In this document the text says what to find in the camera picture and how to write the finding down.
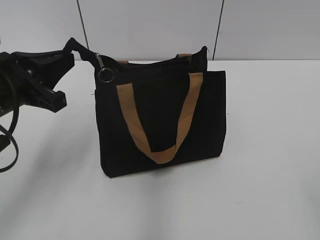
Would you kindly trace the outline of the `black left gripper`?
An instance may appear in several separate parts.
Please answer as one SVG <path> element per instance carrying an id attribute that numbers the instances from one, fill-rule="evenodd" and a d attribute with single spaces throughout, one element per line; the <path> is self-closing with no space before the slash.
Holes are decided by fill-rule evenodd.
<path id="1" fill-rule="evenodd" d="M 28 69 L 18 52 L 0 54 L 0 115 L 14 111 L 14 105 L 38 107 L 57 113 L 67 106 L 66 95 L 53 91 L 59 80 L 75 66 L 71 52 L 51 51 L 25 54 Z"/>

